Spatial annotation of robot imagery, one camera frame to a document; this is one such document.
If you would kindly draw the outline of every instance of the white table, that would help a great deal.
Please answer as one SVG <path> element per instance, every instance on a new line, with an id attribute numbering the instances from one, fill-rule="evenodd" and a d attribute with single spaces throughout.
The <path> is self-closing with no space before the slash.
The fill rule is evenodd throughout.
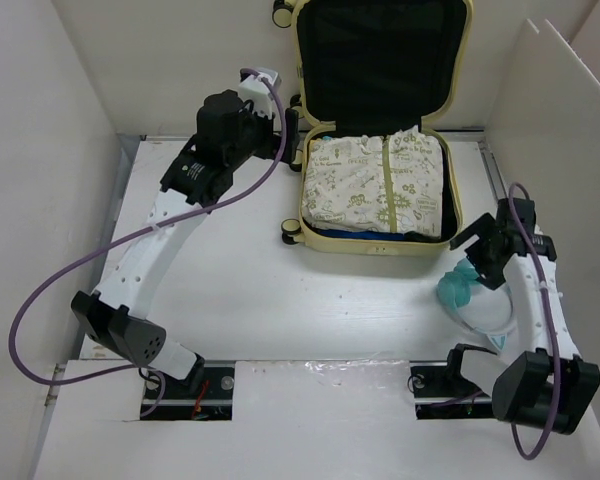
<path id="1" fill-rule="evenodd" d="M 142 224 L 182 145 L 141 145 L 115 238 Z M 452 142 L 451 149 L 468 225 L 495 213 L 495 202 L 477 143 Z M 269 164 L 249 160 L 227 197 Z M 436 283 L 463 251 L 371 257 L 285 245 L 280 223 L 298 216 L 299 184 L 299 174 L 281 166 L 251 197 L 205 220 L 165 276 L 149 319 L 215 360 L 443 359 L 457 342 L 476 341 L 435 299 Z M 110 254 L 105 275 L 122 253 Z M 109 355 L 89 339 L 81 352 L 85 359 Z"/>
<path id="2" fill-rule="evenodd" d="M 451 143 L 465 225 L 495 210 L 473 140 Z M 181 145 L 143 143 L 116 237 L 142 222 Z M 231 193 L 267 166 L 247 162 Z M 457 342 L 476 342 L 434 296 L 462 252 L 363 257 L 286 246 L 279 224 L 296 215 L 298 187 L 297 174 L 282 167 L 252 197 L 212 214 L 151 311 L 151 320 L 209 359 L 260 360 L 237 364 L 233 420 L 134 421 L 142 390 L 134 371 L 63 387 L 37 480 L 600 479 L 591 410 L 535 462 L 518 456 L 509 426 L 494 420 L 417 421 L 404 359 L 444 359 Z M 67 377 L 119 363 L 92 361 L 112 357 L 89 341 L 81 358 Z M 373 360 L 323 361 L 358 358 Z M 539 434 L 522 431 L 527 446 Z"/>

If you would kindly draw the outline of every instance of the yellow suitcase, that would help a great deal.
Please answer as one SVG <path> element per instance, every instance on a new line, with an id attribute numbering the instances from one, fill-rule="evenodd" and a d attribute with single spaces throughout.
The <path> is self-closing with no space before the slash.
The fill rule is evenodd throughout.
<path id="1" fill-rule="evenodd" d="M 312 126 L 304 141 L 299 204 L 309 143 L 324 135 L 391 135 L 418 124 L 440 141 L 445 177 L 439 240 L 332 238 L 305 223 L 301 207 L 297 219 L 282 223 L 283 240 L 333 253 L 440 253 L 462 229 L 462 212 L 450 149 L 427 125 L 453 101 L 472 0 L 299 0 L 286 6 L 292 9 L 302 114 Z"/>

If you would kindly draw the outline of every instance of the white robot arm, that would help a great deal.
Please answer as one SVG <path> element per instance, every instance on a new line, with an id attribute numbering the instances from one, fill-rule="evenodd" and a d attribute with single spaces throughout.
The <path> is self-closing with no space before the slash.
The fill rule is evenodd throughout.
<path id="1" fill-rule="evenodd" d="M 534 234 L 534 202 L 516 198 L 513 205 L 546 279 L 538 280 L 529 244 L 506 199 L 498 203 L 495 219 L 485 214 L 453 239 L 451 248 L 455 249 L 478 236 L 466 249 L 467 259 L 478 273 L 477 281 L 487 288 L 496 290 L 506 282 L 517 329 L 498 355 L 480 347 L 457 345 L 447 359 L 447 372 L 451 381 L 454 377 L 468 380 L 490 396 L 497 419 L 545 428 L 554 389 L 549 380 L 553 376 L 555 383 L 555 366 L 559 365 L 560 402 L 552 430 L 570 434 L 600 385 L 600 371 L 597 365 L 582 360 L 569 335 L 556 288 L 556 251 L 550 237 Z"/>
<path id="2" fill-rule="evenodd" d="M 278 73 L 258 73 L 274 88 L 279 86 Z M 293 118 L 297 114 L 287 111 L 287 127 L 295 120 L 291 129 L 295 127 L 296 134 L 281 145 L 273 131 L 274 104 L 267 86 L 252 75 L 241 80 L 237 92 L 212 95 L 198 111 L 198 133 L 160 181 L 145 221 L 154 232 L 135 240 L 108 278 L 91 294 L 78 292 L 71 303 L 92 340 L 138 367 L 165 373 L 191 392 L 199 386 L 204 359 L 168 337 L 147 316 L 162 278 L 206 215 L 172 225 L 168 220 L 217 203 L 231 187 L 233 172 L 249 157 L 273 158 L 280 148 L 291 156 L 298 143 L 297 117 Z"/>

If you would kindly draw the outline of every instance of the zipper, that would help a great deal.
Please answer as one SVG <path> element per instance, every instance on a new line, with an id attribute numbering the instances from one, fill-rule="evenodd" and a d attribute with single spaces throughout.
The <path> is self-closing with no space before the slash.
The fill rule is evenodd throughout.
<path id="1" fill-rule="evenodd" d="M 391 165 L 389 164 L 390 138 L 391 136 L 386 136 L 382 142 L 382 169 L 384 171 L 384 188 L 387 194 L 387 209 L 389 210 L 389 231 L 391 233 L 398 233 L 396 204 L 393 201 L 393 180 L 391 179 Z"/>

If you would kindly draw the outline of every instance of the patterned fabric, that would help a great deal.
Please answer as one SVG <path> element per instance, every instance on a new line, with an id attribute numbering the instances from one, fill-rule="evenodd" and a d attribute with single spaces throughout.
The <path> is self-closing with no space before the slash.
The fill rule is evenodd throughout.
<path id="1" fill-rule="evenodd" d="M 417 127 L 390 137 L 314 140 L 302 214 L 311 226 L 440 237 L 443 158 Z"/>

